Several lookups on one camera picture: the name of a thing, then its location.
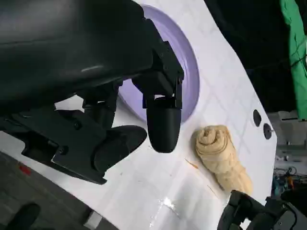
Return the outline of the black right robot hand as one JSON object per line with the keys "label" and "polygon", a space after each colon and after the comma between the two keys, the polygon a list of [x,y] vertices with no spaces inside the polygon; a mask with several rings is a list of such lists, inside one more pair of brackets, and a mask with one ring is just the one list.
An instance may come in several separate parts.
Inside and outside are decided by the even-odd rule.
{"label": "black right robot hand", "polygon": [[240,230],[250,221],[248,230],[305,230],[307,217],[291,203],[267,197],[262,205],[249,195],[231,191],[227,206],[218,222],[218,230]]}

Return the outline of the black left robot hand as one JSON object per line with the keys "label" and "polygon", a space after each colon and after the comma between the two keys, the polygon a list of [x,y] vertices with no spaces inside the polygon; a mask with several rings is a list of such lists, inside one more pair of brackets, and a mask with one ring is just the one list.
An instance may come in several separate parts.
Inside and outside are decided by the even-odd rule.
{"label": "black left robot hand", "polygon": [[178,141],[184,71],[132,0],[3,0],[0,129],[22,154],[104,184],[147,138]]}

